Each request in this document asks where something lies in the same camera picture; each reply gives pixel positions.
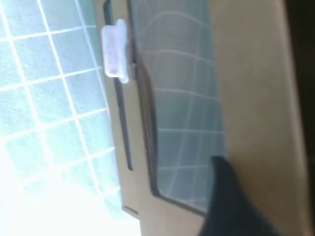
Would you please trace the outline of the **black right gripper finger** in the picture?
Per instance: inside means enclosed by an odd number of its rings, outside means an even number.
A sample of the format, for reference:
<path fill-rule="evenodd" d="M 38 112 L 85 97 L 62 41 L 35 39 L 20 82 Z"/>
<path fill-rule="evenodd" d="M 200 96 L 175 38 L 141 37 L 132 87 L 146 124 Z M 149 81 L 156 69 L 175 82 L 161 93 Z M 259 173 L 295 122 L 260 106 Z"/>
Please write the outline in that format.
<path fill-rule="evenodd" d="M 222 156 L 210 158 L 212 176 L 207 216 L 200 236 L 278 236 L 277 230 L 244 193 L 232 165 Z"/>

